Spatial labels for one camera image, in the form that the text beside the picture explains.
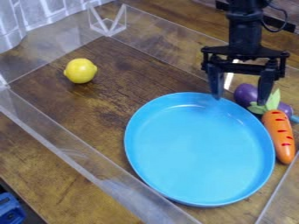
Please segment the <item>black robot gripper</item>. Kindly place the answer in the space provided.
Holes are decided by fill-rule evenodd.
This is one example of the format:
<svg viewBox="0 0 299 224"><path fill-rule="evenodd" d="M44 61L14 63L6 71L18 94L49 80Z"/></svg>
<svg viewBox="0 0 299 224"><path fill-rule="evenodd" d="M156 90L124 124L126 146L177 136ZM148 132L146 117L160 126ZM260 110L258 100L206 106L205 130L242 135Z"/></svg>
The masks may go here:
<svg viewBox="0 0 299 224"><path fill-rule="evenodd" d="M229 12L228 44L204 46L201 70L208 75L209 92L216 100L222 96L224 73L258 75L256 104L262 106L274 81L285 76L288 52L261 46L261 12Z"/></svg>

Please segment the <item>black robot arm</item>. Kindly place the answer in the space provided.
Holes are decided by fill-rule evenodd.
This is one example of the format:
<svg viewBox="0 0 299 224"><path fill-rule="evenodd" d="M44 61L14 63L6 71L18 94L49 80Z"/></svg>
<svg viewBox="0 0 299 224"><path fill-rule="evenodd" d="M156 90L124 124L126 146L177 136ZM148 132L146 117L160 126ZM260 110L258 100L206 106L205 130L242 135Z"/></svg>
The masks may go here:
<svg viewBox="0 0 299 224"><path fill-rule="evenodd" d="M226 0L228 44L204 46L201 70L206 73L209 91L218 99L224 90L224 73L257 75L256 104L264 105L270 90L285 77L289 53L261 46L262 9L273 7L270 0Z"/></svg>

